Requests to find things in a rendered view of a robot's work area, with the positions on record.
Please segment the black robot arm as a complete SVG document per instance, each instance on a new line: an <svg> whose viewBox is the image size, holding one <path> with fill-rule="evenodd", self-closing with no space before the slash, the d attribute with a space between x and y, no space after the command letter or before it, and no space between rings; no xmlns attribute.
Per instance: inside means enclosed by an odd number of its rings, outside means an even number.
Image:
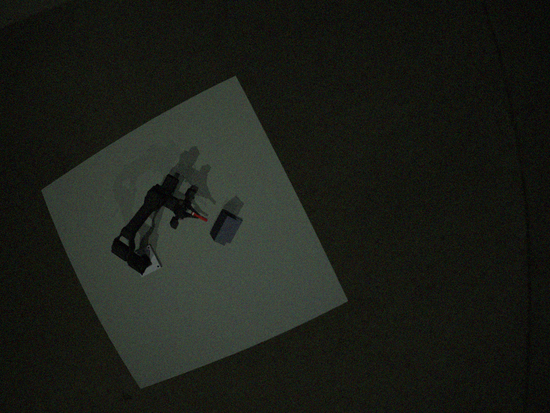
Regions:
<svg viewBox="0 0 550 413"><path fill-rule="evenodd" d="M127 226L122 228L120 235L117 236L112 243L112 253L120 257L123 261L128 263L128 266L132 267L140 274L144 274L145 269L151 265L149 257L144 254L143 256L137 255L135 250L134 238L136 232L141 228L143 223L147 220L150 214L157 211L161 206L167 206L171 194L176 188L179 180L174 176L167 174L162 186L156 184L153 186L144 198L142 207L137 211L134 217L129 221ZM186 202L183 199L174 200L174 207L170 210L177 216L184 217L187 211ZM129 246L121 242L119 239L123 236L129 241Z"/></svg>

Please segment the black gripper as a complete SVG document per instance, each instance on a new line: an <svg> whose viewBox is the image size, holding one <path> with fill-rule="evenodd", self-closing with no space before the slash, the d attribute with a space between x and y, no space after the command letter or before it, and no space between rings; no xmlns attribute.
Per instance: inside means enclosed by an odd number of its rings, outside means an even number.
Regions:
<svg viewBox="0 0 550 413"><path fill-rule="evenodd" d="M185 206L186 206L189 210L191 210L192 212L194 212L195 214L197 214L197 215L200 216L200 214L191 206L191 201L189 201L189 199L192 199L192 198L193 198L193 196L194 196L195 193L196 193L196 192L195 192L193 189L191 189L191 188L188 188L188 189L187 189L187 192L185 193L185 199L184 199L184 201L186 202L186 205L185 205ZM175 198L175 197L173 197L173 196L171 196L171 198L170 198L170 200L169 200L169 202L168 202L168 204L167 204L167 206L166 206L168 209L170 209L171 207L174 207L174 205L175 205L175 203L173 203L174 200L177 200L177 201L178 201L179 199L178 199L178 198ZM192 215L189 214L188 212L185 212L183 218L180 217L180 216L177 216L177 215L176 215L176 216L173 216L172 219L171 219L171 222L170 222L171 227L172 227L173 229L176 230L176 228L178 227L178 224L179 224L179 223L178 223L178 219L179 219L179 218L184 219L185 217L187 217L187 218L197 218L196 216L192 216ZM197 218L197 219L199 219L199 218Z"/></svg>

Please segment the dark grey sloped panel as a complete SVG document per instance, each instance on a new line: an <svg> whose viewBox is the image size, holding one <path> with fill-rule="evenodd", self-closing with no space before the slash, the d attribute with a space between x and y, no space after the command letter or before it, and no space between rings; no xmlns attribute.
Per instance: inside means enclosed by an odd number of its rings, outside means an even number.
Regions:
<svg viewBox="0 0 550 413"><path fill-rule="evenodd" d="M210 232L213 240L222 244L231 243L242 220L222 210Z"/></svg>

